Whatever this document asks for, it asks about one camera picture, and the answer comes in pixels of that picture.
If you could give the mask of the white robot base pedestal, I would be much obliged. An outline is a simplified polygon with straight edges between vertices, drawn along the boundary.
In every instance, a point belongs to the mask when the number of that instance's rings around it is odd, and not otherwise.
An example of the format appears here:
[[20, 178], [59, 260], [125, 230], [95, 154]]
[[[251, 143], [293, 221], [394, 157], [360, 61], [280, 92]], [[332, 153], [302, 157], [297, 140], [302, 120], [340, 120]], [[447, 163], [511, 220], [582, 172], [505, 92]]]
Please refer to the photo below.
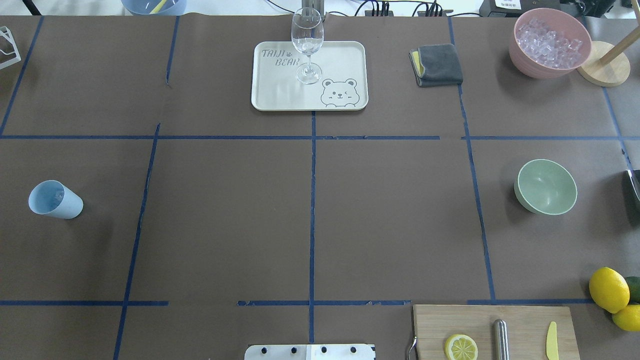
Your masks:
[[365, 343], [254, 344], [245, 360], [375, 360], [375, 346]]

